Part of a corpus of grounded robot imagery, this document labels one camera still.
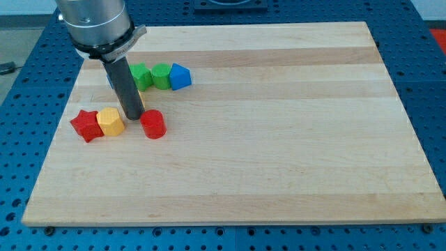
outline blue block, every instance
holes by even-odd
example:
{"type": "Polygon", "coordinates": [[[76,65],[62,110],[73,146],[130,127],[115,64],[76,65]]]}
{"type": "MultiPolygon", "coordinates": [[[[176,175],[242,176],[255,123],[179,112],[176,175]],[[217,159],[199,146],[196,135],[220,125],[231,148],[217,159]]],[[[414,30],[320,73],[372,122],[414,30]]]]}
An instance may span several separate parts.
{"type": "Polygon", "coordinates": [[[177,63],[174,63],[172,65],[169,79],[173,91],[179,90],[192,84],[189,69],[182,67],[177,63]]]}

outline green block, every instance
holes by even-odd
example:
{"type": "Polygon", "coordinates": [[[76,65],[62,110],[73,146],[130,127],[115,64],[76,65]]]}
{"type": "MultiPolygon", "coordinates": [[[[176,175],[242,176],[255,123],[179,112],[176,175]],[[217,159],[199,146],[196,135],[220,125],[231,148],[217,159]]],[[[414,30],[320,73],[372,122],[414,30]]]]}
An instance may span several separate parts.
{"type": "Polygon", "coordinates": [[[145,63],[130,65],[130,72],[134,79],[138,90],[145,91],[147,87],[153,84],[151,71],[146,67],[145,63]]]}
{"type": "Polygon", "coordinates": [[[165,63],[159,63],[152,68],[153,83],[156,88],[160,90],[170,89],[170,74],[171,67],[165,63]]]}

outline blue perforated table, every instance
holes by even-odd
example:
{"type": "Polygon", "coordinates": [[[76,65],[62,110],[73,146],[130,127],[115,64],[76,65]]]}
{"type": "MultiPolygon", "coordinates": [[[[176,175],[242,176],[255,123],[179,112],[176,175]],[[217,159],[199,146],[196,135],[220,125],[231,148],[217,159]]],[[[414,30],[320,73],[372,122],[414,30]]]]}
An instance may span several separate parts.
{"type": "MultiPolygon", "coordinates": [[[[366,21],[446,193],[446,57],[409,0],[270,0],[268,12],[194,14],[191,1],[130,0],[136,24],[366,21]]],[[[82,59],[56,12],[0,107],[0,250],[446,250],[446,224],[43,228],[20,223],[82,59]]]]}

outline wood grain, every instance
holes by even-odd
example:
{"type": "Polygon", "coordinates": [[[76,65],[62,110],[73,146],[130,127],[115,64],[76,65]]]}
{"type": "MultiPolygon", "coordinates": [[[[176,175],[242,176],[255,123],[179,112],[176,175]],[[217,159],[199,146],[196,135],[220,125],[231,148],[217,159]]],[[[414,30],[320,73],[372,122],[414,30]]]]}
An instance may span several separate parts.
{"type": "Polygon", "coordinates": [[[119,106],[100,64],[86,61],[26,225],[446,220],[365,23],[153,27],[128,58],[191,68],[192,86],[142,93],[146,109],[164,114],[167,134],[149,140],[125,120],[119,137],[85,144],[69,120],[119,106]]]}

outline yellow hexagonal block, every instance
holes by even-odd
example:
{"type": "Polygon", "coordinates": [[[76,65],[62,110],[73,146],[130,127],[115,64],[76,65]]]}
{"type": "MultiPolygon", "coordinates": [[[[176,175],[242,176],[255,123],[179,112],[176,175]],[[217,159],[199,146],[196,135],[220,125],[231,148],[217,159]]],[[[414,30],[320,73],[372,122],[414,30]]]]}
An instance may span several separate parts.
{"type": "Polygon", "coordinates": [[[96,114],[96,118],[105,136],[118,136],[125,129],[124,122],[116,108],[106,107],[96,114]]]}

